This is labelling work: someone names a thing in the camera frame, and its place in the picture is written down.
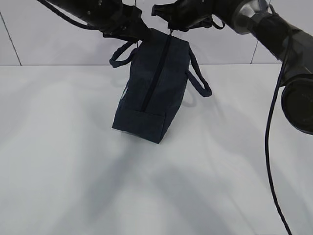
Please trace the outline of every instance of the bag handle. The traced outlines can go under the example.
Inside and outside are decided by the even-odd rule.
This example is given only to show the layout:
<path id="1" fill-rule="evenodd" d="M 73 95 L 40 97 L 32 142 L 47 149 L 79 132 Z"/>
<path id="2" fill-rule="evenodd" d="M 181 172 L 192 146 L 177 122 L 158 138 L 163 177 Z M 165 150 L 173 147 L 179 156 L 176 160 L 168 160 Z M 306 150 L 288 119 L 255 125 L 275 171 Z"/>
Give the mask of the bag handle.
<path id="1" fill-rule="evenodd" d="M 204 88 L 199 83 L 199 81 L 194 77 L 194 75 L 188 70 L 186 72 L 186 74 L 187 74 L 189 81 L 194 86 L 194 88 L 199 92 L 200 95 L 202 95 L 203 97 L 211 96 L 212 90 L 211 90 L 209 84 L 207 83 L 207 81 L 203 78 L 201 71 L 200 71 L 200 68 L 199 68 L 199 65 L 198 65 L 198 62 L 197 62 L 197 59 L 196 59 L 195 55 L 193 54 L 191 48 L 189 48 L 189 55 L 190 55 L 191 65 L 194 68 L 198 78 L 203 83 Z"/>
<path id="2" fill-rule="evenodd" d="M 129 55 L 129 57 L 126 60 L 122 60 L 122 61 L 117 61 L 117 59 L 128 49 L 131 47 L 131 45 L 133 45 L 133 43 L 131 42 L 127 42 L 125 43 L 123 46 L 121 46 L 119 49 L 116 50 L 116 52 L 114 52 L 112 58 L 110 59 L 110 64 L 112 65 L 113 68 L 118 68 L 120 66 L 126 65 L 129 62 L 132 61 L 132 59 L 134 58 L 136 52 L 137 52 L 137 48 L 135 48 L 134 50 L 132 50 L 131 54 Z"/>

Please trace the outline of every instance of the navy blue bag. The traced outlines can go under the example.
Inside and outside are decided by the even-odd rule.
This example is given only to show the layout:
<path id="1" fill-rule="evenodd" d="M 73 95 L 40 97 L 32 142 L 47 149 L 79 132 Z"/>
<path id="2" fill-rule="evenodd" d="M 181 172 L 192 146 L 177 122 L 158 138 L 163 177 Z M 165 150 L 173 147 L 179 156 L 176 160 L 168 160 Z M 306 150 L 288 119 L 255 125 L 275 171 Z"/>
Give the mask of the navy blue bag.
<path id="1" fill-rule="evenodd" d="M 132 62 L 113 128 L 160 143 L 181 106 L 187 80 L 203 97 L 212 91 L 188 42 L 151 29 L 150 41 L 142 42 L 126 60 L 117 61 L 131 45 L 123 45 L 110 60 L 114 68 Z M 189 71 L 190 61 L 204 87 Z"/>

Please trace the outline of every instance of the wire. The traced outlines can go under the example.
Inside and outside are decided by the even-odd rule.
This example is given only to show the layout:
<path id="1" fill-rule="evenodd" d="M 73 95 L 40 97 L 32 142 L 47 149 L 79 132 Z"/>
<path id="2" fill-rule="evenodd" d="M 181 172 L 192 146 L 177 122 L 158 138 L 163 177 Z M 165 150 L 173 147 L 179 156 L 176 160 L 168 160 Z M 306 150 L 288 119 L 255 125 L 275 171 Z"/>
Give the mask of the wire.
<path id="1" fill-rule="evenodd" d="M 67 22 L 69 22 L 70 24 L 72 24 L 74 26 L 77 26 L 77 27 L 83 28 L 83 29 L 87 29 L 87 30 L 101 30 L 98 27 L 94 27 L 91 25 L 85 25 L 85 24 L 82 24 L 82 23 L 79 23 L 79 22 L 73 20 L 72 18 L 68 17 L 67 15 L 65 15 L 64 13 L 59 11 L 57 8 L 55 8 L 52 4 L 50 4 L 46 0 L 37 0 L 37 1 L 40 2 L 42 5 L 44 5 L 45 7 L 47 7 L 48 9 L 50 9 L 51 11 L 53 11 L 58 16 L 60 16 L 63 20 L 66 20 Z"/>
<path id="2" fill-rule="evenodd" d="M 289 225 L 284 217 L 284 214 L 279 206 L 279 203 L 278 203 L 278 200 L 277 200 L 277 196 L 276 196 L 276 192 L 275 192 L 275 187 L 274 187 L 274 183 L 273 183 L 273 177 L 272 177 L 272 173 L 271 173 L 271 169 L 270 169 L 270 160 L 269 160 L 269 131 L 270 131 L 270 125 L 271 125 L 271 121 L 272 121 L 272 118 L 273 118 L 273 113 L 274 113 L 274 109 L 275 109 L 275 104 L 276 104 L 276 100 L 277 100 L 277 97 L 278 97 L 278 92 L 279 92 L 279 88 L 280 88 L 280 84 L 281 84 L 281 81 L 283 79 L 283 76 L 284 76 L 284 72 L 285 72 L 285 69 L 287 67 L 287 64 L 288 64 L 288 60 L 289 60 L 289 56 L 290 56 L 290 53 L 291 53 L 291 49 L 292 49 L 292 45 L 293 45 L 293 39 L 292 39 L 292 29 L 290 27 L 290 25 L 288 23 L 286 23 L 288 25 L 288 32 L 289 32 L 289 39 L 288 39 L 288 47 L 287 47 L 287 50 L 286 50 L 286 54 L 285 54 L 285 58 L 284 58 L 284 61 L 283 61 L 283 65 L 282 65 L 282 68 L 280 70 L 280 73 L 279 73 L 279 77 L 278 77 L 278 80 L 277 80 L 277 84 L 276 84 L 276 88 L 275 88 L 275 91 L 274 91 L 274 95 L 273 95 L 273 100 L 272 100 L 272 103 L 271 103 L 271 106 L 270 106 L 270 110 L 269 110 L 269 114 L 268 114 L 268 122 L 267 122 L 267 126 L 266 126 L 266 133 L 265 133 L 265 154 L 266 154 L 266 166 L 267 166 L 267 172 L 268 172 L 268 181 L 269 181 L 269 185 L 270 185 L 270 191 L 271 191 L 271 194 L 273 196 L 273 199 L 274 199 L 274 203 L 275 203 L 275 206 L 276 206 L 276 209 L 279 213 L 279 216 L 287 230 L 287 233 L 288 235 L 292 235 L 291 233 L 291 230 L 289 228 Z"/>

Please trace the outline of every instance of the black robotic arm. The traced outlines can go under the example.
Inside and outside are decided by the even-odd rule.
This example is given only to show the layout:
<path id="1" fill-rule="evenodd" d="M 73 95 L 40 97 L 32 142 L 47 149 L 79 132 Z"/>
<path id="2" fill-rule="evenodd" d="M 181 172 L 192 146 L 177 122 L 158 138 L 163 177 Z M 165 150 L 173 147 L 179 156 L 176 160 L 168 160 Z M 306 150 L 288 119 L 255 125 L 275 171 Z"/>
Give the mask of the black robotic arm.
<path id="1" fill-rule="evenodd" d="M 178 0 L 155 5 L 152 15 L 169 23 L 169 28 L 187 31 L 212 14 L 239 34 L 253 34 L 277 59 L 284 61 L 288 41 L 292 48 L 280 81 L 285 87 L 283 111 L 298 130 L 313 135 L 313 37 L 287 23 L 266 0 Z"/>
<path id="2" fill-rule="evenodd" d="M 150 31 L 141 19 L 142 11 L 122 0 L 37 0 L 68 22 L 84 29 L 99 30 L 105 38 L 129 42 L 149 40 Z M 60 12 L 53 5 L 88 23 L 83 25 Z"/>

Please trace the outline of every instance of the zipper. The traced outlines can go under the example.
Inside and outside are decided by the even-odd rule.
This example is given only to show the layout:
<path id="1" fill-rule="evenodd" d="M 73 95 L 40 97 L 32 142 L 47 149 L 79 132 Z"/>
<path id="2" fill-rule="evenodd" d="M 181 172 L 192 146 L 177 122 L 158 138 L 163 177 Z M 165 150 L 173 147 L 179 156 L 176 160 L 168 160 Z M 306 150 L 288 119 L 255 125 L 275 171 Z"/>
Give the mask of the zipper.
<path id="1" fill-rule="evenodd" d="M 155 75 L 153 76 L 151 85 L 150 85 L 150 87 L 149 87 L 149 89 L 147 91 L 146 97 L 145 97 L 145 99 L 144 99 L 144 101 L 142 103 L 141 112 L 145 112 L 146 111 L 147 106 L 148 106 L 148 104 L 149 104 L 149 102 L 151 100 L 151 97 L 153 95 L 153 92 L 155 91 L 155 89 L 157 87 L 157 82 L 159 81 L 161 72 L 163 70 L 163 67 L 164 67 L 164 64 L 165 64 L 165 60 L 166 60 L 166 56 L 167 56 L 169 48 L 170 48 L 171 40 L 172 40 L 172 32 L 168 35 L 168 37 L 166 39 L 165 46 L 164 46 L 164 49 L 163 49 L 160 61 L 159 61 L 158 65 L 157 65 Z"/>

